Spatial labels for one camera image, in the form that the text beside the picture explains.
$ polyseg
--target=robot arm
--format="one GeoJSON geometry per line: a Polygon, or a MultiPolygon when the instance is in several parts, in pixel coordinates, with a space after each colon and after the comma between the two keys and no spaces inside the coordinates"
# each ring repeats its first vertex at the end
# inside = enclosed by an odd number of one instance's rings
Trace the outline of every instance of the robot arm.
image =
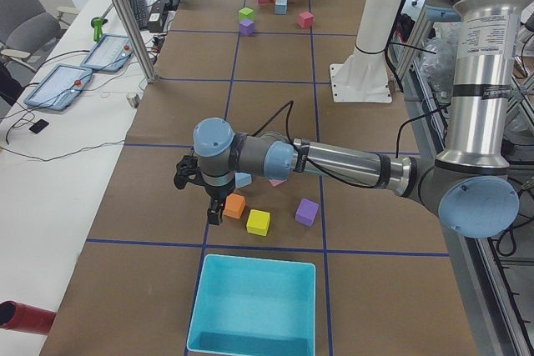
{"type": "Polygon", "coordinates": [[[211,118],[195,128],[197,157],[191,154],[178,164],[176,186],[205,187],[211,223],[220,223],[224,200],[234,190],[234,171],[271,179],[287,179],[295,171],[390,189],[467,237],[486,238],[507,228],[519,199],[506,181],[508,163],[500,148],[516,33],[521,11],[532,0],[428,1],[453,6],[462,20],[446,148],[436,160],[388,158],[303,139],[287,143],[275,135],[257,138],[211,118]]]}

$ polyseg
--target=plastic bag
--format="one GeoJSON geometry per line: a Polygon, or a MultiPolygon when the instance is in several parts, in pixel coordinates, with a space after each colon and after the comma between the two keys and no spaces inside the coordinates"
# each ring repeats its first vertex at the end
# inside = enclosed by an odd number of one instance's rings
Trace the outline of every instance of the plastic bag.
{"type": "Polygon", "coordinates": [[[436,54],[421,53],[421,73],[432,88],[440,104],[451,102],[456,52],[458,50],[459,23],[435,25],[436,36],[424,42],[424,48],[436,54]]]}

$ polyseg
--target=cyan plastic bin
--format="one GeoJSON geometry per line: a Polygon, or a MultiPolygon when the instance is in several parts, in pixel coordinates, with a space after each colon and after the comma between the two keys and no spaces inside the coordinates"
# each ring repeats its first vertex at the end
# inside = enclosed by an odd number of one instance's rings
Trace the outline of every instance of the cyan plastic bin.
{"type": "Polygon", "coordinates": [[[315,265],[206,256],[187,347],[239,356],[315,356],[315,265]]]}

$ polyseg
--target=blue joint cap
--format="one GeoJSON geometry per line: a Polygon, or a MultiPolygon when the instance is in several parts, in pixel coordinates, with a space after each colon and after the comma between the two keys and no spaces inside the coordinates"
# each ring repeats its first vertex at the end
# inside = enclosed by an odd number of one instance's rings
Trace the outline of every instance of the blue joint cap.
{"type": "Polygon", "coordinates": [[[293,147],[288,143],[276,141],[273,143],[264,160],[264,176],[267,179],[286,180],[291,171],[293,147]]]}
{"type": "Polygon", "coordinates": [[[455,23],[461,21],[460,14],[452,8],[439,8],[426,4],[426,18],[438,23],[455,23]]]}
{"type": "Polygon", "coordinates": [[[194,128],[193,147],[201,158],[224,152],[234,140],[234,131],[222,118],[207,118],[194,128]]]}
{"type": "Polygon", "coordinates": [[[519,197],[502,178],[474,177],[449,189],[440,202],[441,223],[468,238],[489,238],[510,226],[519,197]]]}

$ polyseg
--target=keyboard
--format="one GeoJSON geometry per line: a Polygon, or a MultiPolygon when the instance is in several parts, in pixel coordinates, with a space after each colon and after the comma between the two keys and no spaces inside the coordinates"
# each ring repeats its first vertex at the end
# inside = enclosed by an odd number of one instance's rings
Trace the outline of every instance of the keyboard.
{"type": "Polygon", "coordinates": [[[146,0],[128,0],[139,29],[147,29],[149,13],[146,0]]]}

